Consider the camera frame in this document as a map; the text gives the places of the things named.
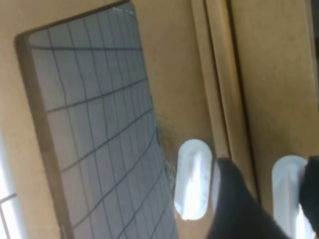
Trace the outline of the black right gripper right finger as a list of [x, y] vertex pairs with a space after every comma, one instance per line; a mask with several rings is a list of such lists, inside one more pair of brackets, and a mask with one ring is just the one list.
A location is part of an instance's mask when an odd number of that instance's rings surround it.
[[319, 157], [311, 156], [300, 187], [300, 204], [312, 229], [319, 228]]

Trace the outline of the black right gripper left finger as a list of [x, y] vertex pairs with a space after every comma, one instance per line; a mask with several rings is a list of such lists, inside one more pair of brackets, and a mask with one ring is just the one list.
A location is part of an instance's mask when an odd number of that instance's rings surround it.
[[208, 239], [287, 239], [287, 234], [255, 201], [238, 167], [216, 160], [220, 189]]

